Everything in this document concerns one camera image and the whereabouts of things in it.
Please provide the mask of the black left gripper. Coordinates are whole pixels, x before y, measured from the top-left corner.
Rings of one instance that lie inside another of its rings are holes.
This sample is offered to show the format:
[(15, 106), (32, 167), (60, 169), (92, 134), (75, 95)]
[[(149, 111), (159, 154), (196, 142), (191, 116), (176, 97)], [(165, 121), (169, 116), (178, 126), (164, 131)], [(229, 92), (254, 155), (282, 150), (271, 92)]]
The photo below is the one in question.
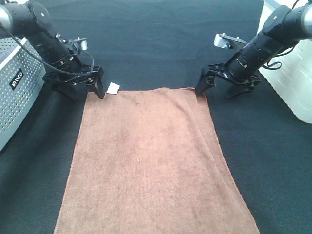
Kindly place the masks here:
[[(70, 50), (63, 42), (62, 45), (68, 49), (68, 53), (56, 63), (52, 64), (51, 72), (46, 73), (44, 81), (52, 82), (52, 90), (65, 95), (73, 101), (77, 101), (78, 95), (73, 85), (85, 83), (87, 91), (94, 93), (99, 99), (105, 96), (102, 83), (103, 69), (95, 66), (93, 56), (87, 51)], [(91, 59), (91, 64), (83, 64), (78, 56), (85, 53)]]

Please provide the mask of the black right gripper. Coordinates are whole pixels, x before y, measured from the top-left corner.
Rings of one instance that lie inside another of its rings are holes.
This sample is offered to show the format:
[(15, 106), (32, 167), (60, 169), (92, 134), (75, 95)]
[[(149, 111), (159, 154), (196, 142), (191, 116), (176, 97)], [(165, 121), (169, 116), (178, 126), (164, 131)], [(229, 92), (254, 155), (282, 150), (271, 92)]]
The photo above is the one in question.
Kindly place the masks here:
[(226, 99), (252, 92), (254, 86), (260, 83), (257, 71), (261, 66), (262, 43), (250, 41), (236, 51), (227, 62), (203, 67), (195, 93), (199, 96), (215, 87), (215, 78), (221, 78), (233, 84), (226, 91)]

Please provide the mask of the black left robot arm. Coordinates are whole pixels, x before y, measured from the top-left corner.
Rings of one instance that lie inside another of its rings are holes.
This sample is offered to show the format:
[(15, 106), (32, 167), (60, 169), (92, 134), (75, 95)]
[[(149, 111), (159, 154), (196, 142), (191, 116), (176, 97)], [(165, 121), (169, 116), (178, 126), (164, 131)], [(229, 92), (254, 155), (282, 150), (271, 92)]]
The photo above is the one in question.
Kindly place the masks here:
[(45, 82), (52, 84), (52, 89), (77, 100), (75, 86), (85, 84), (86, 90), (102, 99), (105, 96), (102, 77), (104, 70), (83, 64), (78, 56), (87, 52), (86, 38), (63, 39), (55, 29), (48, 10), (39, 2), (16, 1), (0, 2), (0, 36), (11, 37), (14, 41), (26, 38), (37, 52), (34, 55), (25, 46), (21, 48), (32, 58), (50, 69), (43, 76)]

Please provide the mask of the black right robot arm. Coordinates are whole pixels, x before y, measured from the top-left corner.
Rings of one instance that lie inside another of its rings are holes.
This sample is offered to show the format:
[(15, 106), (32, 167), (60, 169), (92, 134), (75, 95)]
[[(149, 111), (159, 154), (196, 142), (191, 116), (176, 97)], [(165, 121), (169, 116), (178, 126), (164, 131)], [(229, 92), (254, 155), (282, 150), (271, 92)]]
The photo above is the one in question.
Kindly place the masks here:
[(257, 72), (260, 67), (276, 70), (275, 63), (270, 60), (287, 54), (305, 39), (312, 37), (312, 4), (290, 9), (285, 5), (276, 8), (266, 19), (262, 30), (250, 41), (226, 34), (217, 34), (214, 44), (220, 48), (233, 49), (235, 53), (226, 63), (206, 65), (202, 68), (197, 95), (203, 94), (215, 86), (215, 78), (219, 77), (231, 87), (227, 98), (253, 91), (260, 82)]

